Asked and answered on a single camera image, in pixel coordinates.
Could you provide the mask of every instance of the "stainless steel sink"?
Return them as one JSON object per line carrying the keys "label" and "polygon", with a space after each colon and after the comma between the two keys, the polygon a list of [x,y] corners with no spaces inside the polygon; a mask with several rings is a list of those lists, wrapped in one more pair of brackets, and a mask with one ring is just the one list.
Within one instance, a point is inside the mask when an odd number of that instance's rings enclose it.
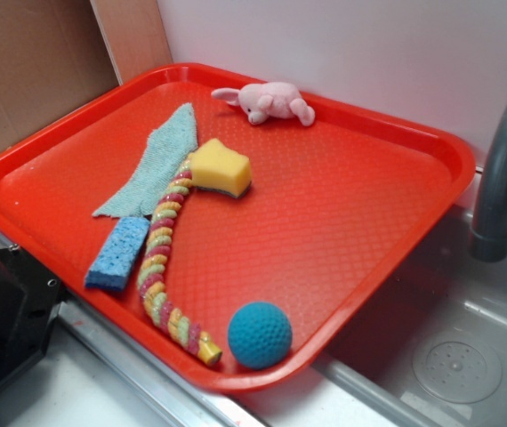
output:
{"label": "stainless steel sink", "polygon": [[469,220],[454,207],[321,364],[402,425],[507,425],[507,258],[471,258]]}

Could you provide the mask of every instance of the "white wall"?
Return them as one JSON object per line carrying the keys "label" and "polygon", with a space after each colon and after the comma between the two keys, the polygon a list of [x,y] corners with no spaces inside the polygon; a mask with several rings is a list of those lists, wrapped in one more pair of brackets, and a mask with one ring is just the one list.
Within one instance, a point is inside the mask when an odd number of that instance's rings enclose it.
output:
{"label": "white wall", "polygon": [[157,0],[194,61],[407,118],[482,165],[507,103],[507,0]]}

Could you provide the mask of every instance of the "blue towel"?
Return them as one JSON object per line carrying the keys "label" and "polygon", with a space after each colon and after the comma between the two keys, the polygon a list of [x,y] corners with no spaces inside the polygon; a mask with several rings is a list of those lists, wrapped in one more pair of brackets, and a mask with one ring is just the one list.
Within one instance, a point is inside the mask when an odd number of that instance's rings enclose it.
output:
{"label": "blue towel", "polygon": [[197,147],[194,109],[186,103],[151,133],[132,177],[93,216],[151,215],[182,160]]}

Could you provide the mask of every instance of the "teal ball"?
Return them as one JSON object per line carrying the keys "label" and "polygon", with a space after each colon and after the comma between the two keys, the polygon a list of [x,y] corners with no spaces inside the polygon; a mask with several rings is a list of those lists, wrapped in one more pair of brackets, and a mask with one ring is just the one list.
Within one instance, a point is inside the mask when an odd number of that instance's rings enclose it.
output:
{"label": "teal ball", "polygon": [[279,363],[289,352],[292,340],[289,318],[270,302],[250,302],[229,322],[229,349],[238,363],[251,369]]}

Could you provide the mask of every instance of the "drain strainer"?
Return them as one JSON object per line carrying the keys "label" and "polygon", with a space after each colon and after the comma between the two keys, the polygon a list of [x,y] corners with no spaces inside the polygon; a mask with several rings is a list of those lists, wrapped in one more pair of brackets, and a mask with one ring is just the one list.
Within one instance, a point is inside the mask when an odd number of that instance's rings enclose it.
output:
{"label": "drain strainer", "polygon": [[413,364],[422,387],[452,403],[474,403],[487,398],[502,377],[496,353],[461,332],[429,336],[415,349]]}

